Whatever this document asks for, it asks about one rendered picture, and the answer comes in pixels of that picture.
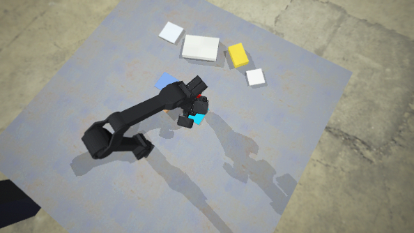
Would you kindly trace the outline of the white flat square pad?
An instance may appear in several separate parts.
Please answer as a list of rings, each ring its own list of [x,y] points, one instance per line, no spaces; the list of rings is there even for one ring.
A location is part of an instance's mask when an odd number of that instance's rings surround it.
[[[179,36],[182,34],[183,30],[184,29],[176,26],[175,24],[168,22],[166,27],[162,30],[159,37],[175,44]]]

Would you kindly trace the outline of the white square tile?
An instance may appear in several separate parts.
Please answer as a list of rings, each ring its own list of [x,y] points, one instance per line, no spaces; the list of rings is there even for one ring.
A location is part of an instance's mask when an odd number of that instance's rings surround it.
[[[248,79],[248,82],[249,82],[250,86],[255,85],[255,84],[265,83],[261,68],[256,69],[256,70],[246,71],[246,74],[247,74],[247,79]]]

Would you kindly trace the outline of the yellow rectangular block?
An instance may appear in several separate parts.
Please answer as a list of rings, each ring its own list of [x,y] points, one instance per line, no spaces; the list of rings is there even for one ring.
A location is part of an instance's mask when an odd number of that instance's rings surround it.
[[[235,68],[248,64],[248,58],[241,43],[228,47]]]

